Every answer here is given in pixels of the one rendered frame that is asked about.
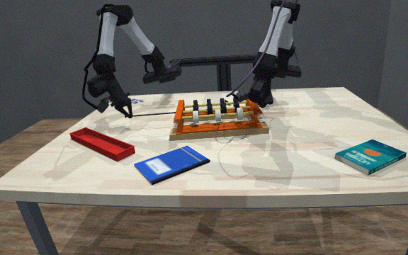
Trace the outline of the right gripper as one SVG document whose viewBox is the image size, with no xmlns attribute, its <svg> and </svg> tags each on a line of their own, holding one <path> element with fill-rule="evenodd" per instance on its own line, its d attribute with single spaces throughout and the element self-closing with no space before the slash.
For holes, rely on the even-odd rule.
<svg viewBox="0 0 408 255">
<path fill-rule="evenodd" d="M 107 98 L 105 97 L 105 98 L 101 99 L 101 102 L 99 103 L 99 105 L 97 107 L 99 107 L 103 101 L 109 99 L 110 103 L 112 102 L 110 104 L 111 107 L 114 106 L 114 108 L 117 111 L 121 112 L 123 115 L 125 115 L 129 119 L 131 119 L 132 118 L 132 102 L 131 102 L 131 99 L 128 98 L 128 96 L 130 94 L 129 93 L 125 94 L 124 91 L 122 90 L 120 84 L 118 84 L 117 86 L 114 86 L 114 87 L 115 87 L 115 89 L 111 88 L 111 89 L 108 90 L 108 93 L 110 94 L 110 96 L 107 97 Z M 129 113 L 123 108 L 125 106 L 127 106 Z"/>
</svg>

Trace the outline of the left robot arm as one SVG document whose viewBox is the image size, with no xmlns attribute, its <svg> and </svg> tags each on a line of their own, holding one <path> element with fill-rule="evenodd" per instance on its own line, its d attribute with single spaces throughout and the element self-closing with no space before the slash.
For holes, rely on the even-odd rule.
<svg viewBox="0 0 408 255">
<path fill-rule="evenodd" d="M 271 24 L 266 39 L 254 60 L 253 68 L 259 58 L 261 58 L 264 50 L 265 53 L 253 71 L 255 74 L 254 83 L 248 95 L 236 98 L 238 102 L 247 99 L 254 103 L 262 102 L 267 88 L 271 85 L 271 78 L 274 78 L 277 71 L 301 74 L 299 66 L 288 64 L 295 50 L 292 37 L 293 27 L 291 27 L 291 25 L 298 18 L 300 4 L 285 1 L 283 7 L 281 7 L 282 2 L 283 1 L 280 0 L 271 1 L 273 14 Z"/>
</svg>

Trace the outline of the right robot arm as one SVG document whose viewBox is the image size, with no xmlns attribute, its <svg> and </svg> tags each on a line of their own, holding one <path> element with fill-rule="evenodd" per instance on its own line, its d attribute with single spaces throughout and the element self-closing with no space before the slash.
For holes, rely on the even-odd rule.
<svg viewBox="0 0 408 255">
<path fill-rule="evenodd" d="M 180 66 L 166 68 L 164 56 L 156 45 L 153 45 L 140 30 L 133 18 L 132 9 L 128 5 L 113 5 L 101 10 L 96 15 L 101 18 L 101 33 L 99 37 L 98 52 L 93 61 L 93 69 L 97 75 L 87 81 L 89 93 L 97 98 L 119 83 L 114 76 L 115 58 L 113 56 L 113 40 L 115 26 L 120 26 L 132 39 L 141 52 L 144 61 L 152 63 L 154 72 L 146 73 L 143 80 L 152 79 L 167 74 L 177 73 Z M 106 12 L 106 13 L 105 13 Z M 99 19 L 100 19 L 99 18 Z M 107 76 L 106 76 L 107 75 Z"/>
</svg>

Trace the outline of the teal paperback book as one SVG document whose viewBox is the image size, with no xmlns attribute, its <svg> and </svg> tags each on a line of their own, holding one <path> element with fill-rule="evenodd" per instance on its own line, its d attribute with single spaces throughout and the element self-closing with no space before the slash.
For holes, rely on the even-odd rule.
<svg viewBox="0 0 408 255">
<path fill-rule="evenodd" d="M 376 140 L 335 153 L 335 159 L 366 175 L 379 171 L 406 157 L 407 153 Z"/>
</svg>

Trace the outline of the blue notebook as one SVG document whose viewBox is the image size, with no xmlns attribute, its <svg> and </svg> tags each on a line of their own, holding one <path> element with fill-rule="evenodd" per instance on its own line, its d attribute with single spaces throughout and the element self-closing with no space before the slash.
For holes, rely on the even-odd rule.
<svg viewBox="0 0 408 255">
<path fill-rule="evenodd" d="M 208 158 L 185 146 L 138 162 L 134 166 L 154 185 L 209 162 Z"/>
</svg>

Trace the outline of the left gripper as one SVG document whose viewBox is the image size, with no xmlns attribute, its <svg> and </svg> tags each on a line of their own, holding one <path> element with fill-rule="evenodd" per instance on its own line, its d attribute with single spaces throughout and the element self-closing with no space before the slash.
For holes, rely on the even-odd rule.
<svg viewBox="0 0 408 255">
<path fill-rule="evenodd" d="M 247 96 L 249 91 L 250 91 L 251 87 L 244 87 L 243 89 L 238 91 L 238 97 L 241 98 L 243 96 Z M 272 93 L 271 93 L 271 86 L 269 86 L 267 88 L 267 91 L 263 97 L 262 102 L 257 103 L 258 106 L 260 106 L 261 108 L 265 108 L 266 105 L 271 105 L 273 104 L 273 97 L 272 97 Z"/>
</svg>

